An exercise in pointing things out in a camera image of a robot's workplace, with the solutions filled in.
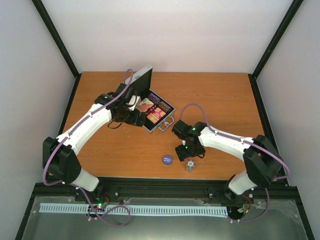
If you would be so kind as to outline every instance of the brown wood surface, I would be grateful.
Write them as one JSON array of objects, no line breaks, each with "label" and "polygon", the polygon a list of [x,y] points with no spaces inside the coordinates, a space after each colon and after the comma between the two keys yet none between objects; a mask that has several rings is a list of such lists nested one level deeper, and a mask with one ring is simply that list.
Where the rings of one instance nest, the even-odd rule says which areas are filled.
[{"label": "brown wood surface", "polygon": [[[66,131],[75,124],[102,93],[115,91],[123,72],[84,72],[66,121]],[[174,118],[189,103],[198,103],[206,111],[212,126],[240,136],[263,134],[248,75],[245,73],[154,72],[151,89],[176,107]],[[197,107],[190,106],[182,118],[193,125],[204,121]],[[172,179],[229,179],[245,169],[236,157],[206,148],[203,159],[194,158],[193,172],[185,171],[185,162],[176,156],[181,141],[171,132],[123,124],[118,129],[101,127],[84,145],[78,159],[84,169],[96,176]],[[171,165],[162,157],[173,156]]]}]

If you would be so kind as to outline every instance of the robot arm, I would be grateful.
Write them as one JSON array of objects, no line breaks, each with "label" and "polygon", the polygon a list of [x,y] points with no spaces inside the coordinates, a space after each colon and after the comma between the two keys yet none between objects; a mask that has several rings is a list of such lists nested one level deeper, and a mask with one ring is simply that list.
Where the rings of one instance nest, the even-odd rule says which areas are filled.
[{"label": "robot arm", "polygon": [[44,169],[55,148],[62,143],[49,163],[47,171],[62,180],[62,183],[74,184],[90,192],[95,190],[99,180],[81,167],[77,158],[81,148],[99,128],[110,121],[141,127],[146,120],[146,113],[135,108],[141,98],[137,96],[137,93],[134,95],[132,87],[129,87],[126,93],[113,104],[104,107],[125,86],[122,83],[116,92],[100,95],[75,125],[56,139],[48,137],[43,142],[42,166]]},{"label": "robot arm", "polygon": [[190,157],[203,158],[206,153],[204,147],[219,149],[244,161],[246,170],[232,176],[225,188],[224,195],[230,201],[251,188],[267,188],[271,184],[282,165],[250,145],[259,145],[280,158],[265,136],[242,137],[210,128],[213,131],[206,123],[197,122],[191,126],[181,120],[173,126],[172,132],[182,140],[182,144],[175,148],[181,162]]}]

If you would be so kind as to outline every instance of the gray floor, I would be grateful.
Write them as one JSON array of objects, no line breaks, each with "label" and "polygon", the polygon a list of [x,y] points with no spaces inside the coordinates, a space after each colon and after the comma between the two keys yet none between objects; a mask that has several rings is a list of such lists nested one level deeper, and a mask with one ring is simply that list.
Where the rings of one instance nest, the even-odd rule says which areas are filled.
[{"label": "gray floor", "polygon": [[[35,203],[24,240],[305,240],[298,210],[293,202],[271,202],[271,209],[252,223],[230,223],[218,217],[145,217],[133,216],[124,227],[109,227],[101,221],[88,221],[85,214],[38,213]],[[252,206],[245,219],[263,212]],[[125,216],[110,215],[112,223],[124,222]]]}]

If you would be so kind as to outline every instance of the black vertical post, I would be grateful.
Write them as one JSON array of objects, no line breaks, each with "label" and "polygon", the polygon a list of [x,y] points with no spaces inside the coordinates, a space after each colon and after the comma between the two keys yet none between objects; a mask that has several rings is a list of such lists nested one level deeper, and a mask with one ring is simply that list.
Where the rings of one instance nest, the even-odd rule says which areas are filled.
[{"label": "black vertical post", "polygon": [[55,44],[59,48],[66,64],[68,65],[70,71],[72,72],[73,76],[77,78],[79,76],[79,72],[72,61],[66,46],[64,45],[64,42],[62,41],[54,23],[52,22],[43,2],[41,0],[32,0],[35,8],[37,9],[38,13],[40,14],[40,17],[42,18],[46,28],[49,30]]},{"label": "black vertical post", "polygon": [[291,20],[294,18],[296,12],[298,11],[300,5],[303,3],[304,0],[293,0],[288,11],[284,15],[278,29],[276,30],[275,34],[273,35],[268,47],[264,51],[258,65],[256,66],[254,72],[252,73],[253,79],[257,79],[259,74],[261,73],[262,69],[266,65],[268,59],[270,58],[272,52],[276,48],[278,42],[280,41],[281,37],[285,33],[287,27],[289,26]]}]

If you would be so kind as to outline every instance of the black metal frame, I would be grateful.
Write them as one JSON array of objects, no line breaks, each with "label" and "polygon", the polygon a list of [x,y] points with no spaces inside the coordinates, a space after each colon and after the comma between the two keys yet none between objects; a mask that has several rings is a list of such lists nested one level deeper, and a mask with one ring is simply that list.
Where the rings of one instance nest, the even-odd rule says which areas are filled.
[{"label": "black metal frame", "polygon": [[[59,134],[63,132],[68,114],[77,91],[81,74],[77,71],[62,39],[60,38],[57,29],[55,28],[48,12],[45,9],[41,0],[32,0],[34,6],[38,10],[43,22],[48,28],[52,38],[54,39],[57,47],[59,48],[64,60],[69,66],[72,74],[75,77],[75,82],[72,92],[63,116],[63,120],[59,129]],[[260,95],[259,87],[257,85],[257,78],[261,73],[263,67],[267,63],[273,50],[280,41],[282,35],[298,11],[303,0],[293,0],[287,13],[285,14],[282,22],[280,23],[277,31],[271,39],[268,47],[266,48],[261,60],[256,66],[252,74],[248,74],[253,96],[256,102],[257,110],[260,116],[261,124],[265,136],[270,139],[271,143],[277,148],[276,141],[269,123],[269,119],[264,107],[263,100]],[[175,180],[175,179],[148,179],[148,178],[110,178],[101,177],[100,182],[109,188],[109,194],[112,201],[119,202],[125,198],[180,198],[180,199],[202,199],[210,202],[209,191],[210,189],[220,189],[226,184],[224,180]],[[288,181],[274,182],[269,188],[269,195],[271,199],[281,200],[295,200],[297,204],[300,217],[309,240],[314,240],[315,237],[312,233],[304,206],[302,204],[297,187],[289,186]],[[16,240],[23,237],[28,218],[36,196],[77,196],[77,190],[74,187],[58,184],[51,187],[46,187],[42,183],[36,183],[30,197],[28,206],[26,208],[23,220],[16,235]],[[265,198],[265,190],[263,188],[256,188],[253,191],[256,199]]]}]

